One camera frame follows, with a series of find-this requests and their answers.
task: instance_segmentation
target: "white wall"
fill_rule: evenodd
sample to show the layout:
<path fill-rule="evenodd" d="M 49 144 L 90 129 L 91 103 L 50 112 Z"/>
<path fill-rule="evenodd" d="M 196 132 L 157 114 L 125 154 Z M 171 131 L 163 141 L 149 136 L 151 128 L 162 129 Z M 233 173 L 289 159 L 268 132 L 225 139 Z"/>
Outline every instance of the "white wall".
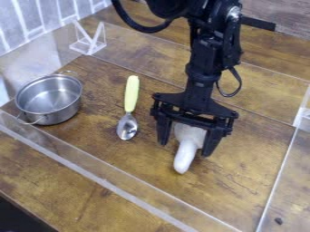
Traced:
<path fill-rule="evenodd" d="M 110 0 L 2 0 L 0 56 L 110 5 Z"/>

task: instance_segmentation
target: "pot handle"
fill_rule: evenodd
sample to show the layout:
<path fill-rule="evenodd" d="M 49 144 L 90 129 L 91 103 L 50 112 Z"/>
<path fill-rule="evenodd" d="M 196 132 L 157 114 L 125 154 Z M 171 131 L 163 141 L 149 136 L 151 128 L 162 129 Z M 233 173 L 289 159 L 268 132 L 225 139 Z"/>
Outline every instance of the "pot handle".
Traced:
<path fill-rule="evenodd" d="M 62 72 L 59 72 L 58 74 L 65 74 L 65 73 L 74 73 L 75 76 L 79 76 L 78 72 L 75 72 L 75 71 L 73 71 L 73 70 L 62 71 Z"/>
<path fill-rule="evenodd" d="M 19 113 L 18 117 L 16 117 L 16 121 L 23 124 L 23 125 L 34 125 L 35 123 L 38 123 L 45 117 L 46 115 L 43 115 L 43 117 L 38 120 L 38 121 L 34 121 L 34 122 L 24 122 L 22 119 L 20 119 L 20 115 L 23 114 L 23 112 Z"/>

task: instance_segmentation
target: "metal spoon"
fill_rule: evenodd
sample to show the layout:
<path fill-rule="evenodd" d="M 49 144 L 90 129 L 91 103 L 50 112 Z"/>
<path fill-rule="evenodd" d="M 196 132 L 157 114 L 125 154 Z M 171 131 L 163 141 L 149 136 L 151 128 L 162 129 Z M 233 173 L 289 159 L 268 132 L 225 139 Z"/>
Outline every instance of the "metal spoon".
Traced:
<path fill-rule="evenodd" d="M 126 84 L 126 91 L 125 91 L 126 114 L 122 117 L 117 128 L 117 133 L 122 140 L 130 140 L 137 135 L 138 123 L 131 113 L 137 107 L 138 93 L 139 93 L 139 78 L 137 76 L 130 76 Z"/>

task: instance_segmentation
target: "stainless steel pot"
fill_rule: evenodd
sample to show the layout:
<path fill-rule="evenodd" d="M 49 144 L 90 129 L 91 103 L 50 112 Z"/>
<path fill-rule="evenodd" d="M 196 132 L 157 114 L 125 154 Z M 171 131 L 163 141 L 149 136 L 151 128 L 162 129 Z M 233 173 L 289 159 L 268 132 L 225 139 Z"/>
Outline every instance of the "stainless steel pot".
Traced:
<path fill-rule="evenodd" d="M 83 85 L 63 73 L 47 75 L 27 83 L 18 92 L 15 102 L 23 124 L 54 125 L 69 120 L 81 109 Z"/>

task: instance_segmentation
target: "robotic arm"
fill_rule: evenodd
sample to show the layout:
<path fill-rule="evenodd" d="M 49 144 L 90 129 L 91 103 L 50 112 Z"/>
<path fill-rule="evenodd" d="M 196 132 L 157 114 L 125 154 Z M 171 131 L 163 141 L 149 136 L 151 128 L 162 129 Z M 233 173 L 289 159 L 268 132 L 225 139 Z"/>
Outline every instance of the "robotic arm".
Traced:
<path fill-rule="evenodd" d="M 147 0 L 151 12 L 166 21 L 154 27 L 138 24 L 119 0 L 111 1 L 125 22 L 143 33 L 163 30 L 178 17 L 186 17 L 190 26 L 191 57 L 186 67 L 187 87 L 181 93 L 155 93 L 150 114 L 157 120 L 158 140 L 166 145 L 173 121 L 208 130 L 202 156 L 213 154 L 221 139 L 232 134 L 238 113 L 212 98 L 214 85 L 225 97 L 233 97 L 242 80 L 234 68 L 242 54 L 240 46 L 240 0 Z M 230 70 L 240 87 L 228 94 L 220 87 L 222 71 Z"/>

